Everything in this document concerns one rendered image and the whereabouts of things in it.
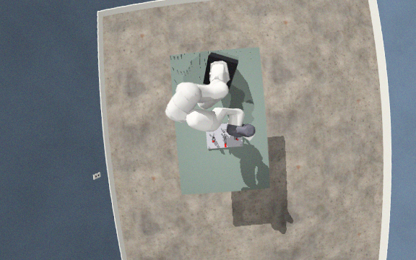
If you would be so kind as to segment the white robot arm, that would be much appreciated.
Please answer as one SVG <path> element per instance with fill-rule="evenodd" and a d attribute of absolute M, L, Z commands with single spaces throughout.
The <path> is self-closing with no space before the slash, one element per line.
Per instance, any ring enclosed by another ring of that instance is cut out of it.
<path fill-rule="evenodd" d="M 255 127 L 243 124 L 245 113 L 241 109 L 214 108 L 211 111 L 206 110 L 223 99 L 229 90 L 226 85 L 230 80 L 227 63 L 224 61 L 211 63 L 210 72 L 210 84 L 208 85 L 191 82 L 180 83 L 176 88 L 176 94 L 168 103 L 166 115 L 173 121 L 186 122 L 188 126 L 199 131 L 216 131 L 223 118 L 229 115 L 226 132 L 234 137 L 244 135 L 243 137 L 248 141 L 252 140 L 256 131 Z M 194 109 L 197 103 L 202 110 Z"/>

